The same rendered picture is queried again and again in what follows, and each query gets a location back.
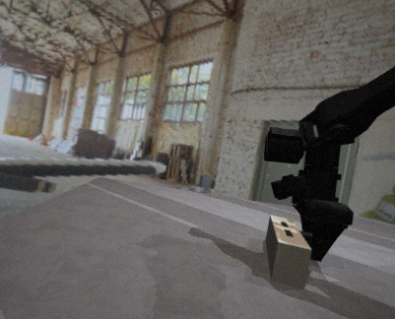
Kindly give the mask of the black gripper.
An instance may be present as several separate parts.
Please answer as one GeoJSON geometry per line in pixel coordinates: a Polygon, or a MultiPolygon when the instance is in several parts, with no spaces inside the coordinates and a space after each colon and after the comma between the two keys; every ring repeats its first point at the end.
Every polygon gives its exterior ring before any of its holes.
{"type": "Polygon", "coordinates": [[[322,260],[332,244],[348,224],[353,224],[354,213],[335,197],[338,168],[305,165],[302,175],[311,177],[313,197],[305,194],[293,196],[293,203],[300,213],[302,231],[312,234],[313,257],[322,260]]]}

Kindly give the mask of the black two-prong plug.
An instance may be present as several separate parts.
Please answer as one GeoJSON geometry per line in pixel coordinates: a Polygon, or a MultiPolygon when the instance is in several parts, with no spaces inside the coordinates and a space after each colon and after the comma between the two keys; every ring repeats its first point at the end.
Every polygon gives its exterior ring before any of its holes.
{"type": "Polygon", "coordinates": [[[312,234],[307,232],[300,232],[302,234],[303,239],[307,243],[307,245],[311,248],[310,259],[315,260],[313,257],[313,245],[312,245],[312,234]]]}

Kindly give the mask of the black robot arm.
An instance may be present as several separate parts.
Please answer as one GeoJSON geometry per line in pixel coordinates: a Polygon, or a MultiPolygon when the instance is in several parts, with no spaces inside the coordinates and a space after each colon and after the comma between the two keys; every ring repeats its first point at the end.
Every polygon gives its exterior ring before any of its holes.
{"type": "MultiPolygon", "coordinates": [[[[359,89],[341,91],[321,100],[301,119],[299,130],[271,127],[266,136],[264,160],[299,164],[306,152],[304,164],[338,168],[341,145],[354,143],[378,115],[393,107],[395,66],[359,89]]],[[[313,197],[311,177],[302,175],[302,169],[298,176],[283,176],[271,185],[278,200],[302,193],[313,197]]]]}

